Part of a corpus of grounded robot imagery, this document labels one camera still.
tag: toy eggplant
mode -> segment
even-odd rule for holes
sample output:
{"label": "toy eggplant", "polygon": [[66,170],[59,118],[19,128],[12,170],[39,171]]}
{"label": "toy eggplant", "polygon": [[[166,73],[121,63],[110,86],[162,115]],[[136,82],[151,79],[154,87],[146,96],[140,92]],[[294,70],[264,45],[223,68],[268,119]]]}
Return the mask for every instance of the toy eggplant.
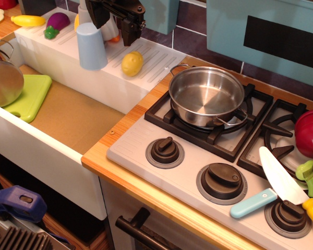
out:
{"label": "toy eggplant", "polygon": [[55,38],[60,30],[65,28],[70,24],[68,16],[64,13],[58,12],[50,16],[46,24],[46,29],[44,30],[44,37],[46,39]]}

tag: toy stove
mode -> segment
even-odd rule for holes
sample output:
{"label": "toy stove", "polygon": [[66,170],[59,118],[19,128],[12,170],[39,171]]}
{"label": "toy stove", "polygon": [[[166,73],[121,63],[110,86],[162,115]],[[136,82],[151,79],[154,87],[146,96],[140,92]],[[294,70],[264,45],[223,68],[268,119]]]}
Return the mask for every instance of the toy stove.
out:
{"label": "toy stove", "polygon": [[[269,148],[293,176],[307,160],[293,137],[306,105],[274,102],[252,84],[244,88],[241,108],[248,118],[240,125],[212,130],[190,126],[174,114],[165,93],[107,156],[267,249],[313,248],[313,226],[307,216],[290,216],[292,211],[279,199],[240,219],[230,215],[232,205],[271,187],[260,165],[259,147]],[[232,123],[242,119],[236,113]]]}

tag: metal pot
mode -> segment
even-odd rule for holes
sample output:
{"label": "metal pot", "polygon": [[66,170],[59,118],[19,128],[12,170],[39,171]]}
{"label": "metal pot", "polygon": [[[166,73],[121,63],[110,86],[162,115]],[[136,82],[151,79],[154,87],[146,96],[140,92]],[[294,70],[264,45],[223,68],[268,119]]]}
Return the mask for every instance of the metal pot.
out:
{"label": "metal pot", "polygon": [[6,106],[15,101],[23,90],[24,78],[21,70],[11,61],[10,56],[0,50],[0,106]]}
{"label": "metal pot", "polygon": [[[230,73],[212,67],[192,67],[174,76],[169,85],[171,105],[181,120],[191,125],[212,129],[226,124],[238,125],[247,119],[240,105],[245,91]],[[228,123],[239,109],[244,119]]]}

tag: backsplash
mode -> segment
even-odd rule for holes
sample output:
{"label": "backsplash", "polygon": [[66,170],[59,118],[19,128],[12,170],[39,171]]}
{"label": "backsplash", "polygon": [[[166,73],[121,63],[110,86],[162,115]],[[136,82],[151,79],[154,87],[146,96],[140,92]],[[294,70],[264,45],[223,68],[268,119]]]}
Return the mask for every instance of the backsplash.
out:
{"label": "backsplash", "polygon": [[[79,4],[73,1],[56,0],[56,4],[60,8],[78,12]],[[194,0],[180,1],[177,25],[173,32],[165,35],[145,28],[141,36],[313,101],[313,86],[311,85],[208,50],[206,20],[206,5],[204,3]]]}

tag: stove knob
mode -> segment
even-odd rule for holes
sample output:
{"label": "stove knob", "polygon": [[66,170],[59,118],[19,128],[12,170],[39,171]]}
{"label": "stove knob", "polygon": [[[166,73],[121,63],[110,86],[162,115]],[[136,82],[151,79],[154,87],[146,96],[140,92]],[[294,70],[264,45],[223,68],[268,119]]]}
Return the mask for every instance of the stove knob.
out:
{"label": "stove knob", "polygon": [[305,211],[289,201],[276,203],[271,210],[272,220],[287,232],[299,232],[307,222]]}
{"label": "stove knob", "polygon": [[179,149],[172,137],[157,140],[151,150],[152,158],[162,164],[170,164],[179,157]]}
{"label": "stove knob", "polygon": [[233,199],[244,187],[240,172],[231,165],[213,163],[201,176],[204,190],[218,199]]}

